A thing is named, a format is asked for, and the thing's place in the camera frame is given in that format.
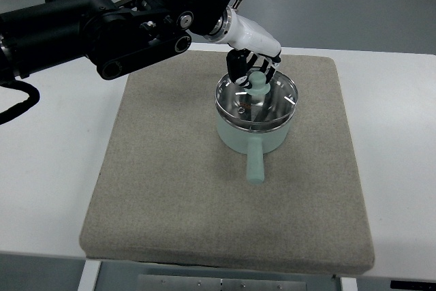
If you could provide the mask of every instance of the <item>metal plate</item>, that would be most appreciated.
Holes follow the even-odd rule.
[[[301,281],[139,275],[136,291],[307,291]]]

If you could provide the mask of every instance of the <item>gray floor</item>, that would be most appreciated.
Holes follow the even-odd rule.
[[[0,0],[0,12],[41,2]],[[436,54],[436,0],[245,0],[239,14],[260,23],[282,46]],[[205,42],[198,36],[194,41]],[[75,290],[82,266],[80,260],[1,255],[0,290]],[[106,263],[97,288],[133,290],[127,285],[144,270]],[[386,285],[365,279],[359,290],[389,290]]]

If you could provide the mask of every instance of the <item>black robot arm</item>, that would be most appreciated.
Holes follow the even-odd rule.
[[[189,48],[230,0],[46,0],[0,14],[0,83],[86,56],[111,80]]]

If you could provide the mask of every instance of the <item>screw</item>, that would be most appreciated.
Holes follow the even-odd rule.
[[[150,20],[148,22],[141,23],[139,27],[141,29],[146,29],[147,31],[150,31],[151,29],[156,27],[156,23]]]

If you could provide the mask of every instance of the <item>lid knob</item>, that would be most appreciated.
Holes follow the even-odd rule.
[[[245,89],[249,95],[266,95],[271,90],[271,86],[266,84],[266,76],[261,71],[255,71],[250,74],[248,80],[253,87],[251,89]]]

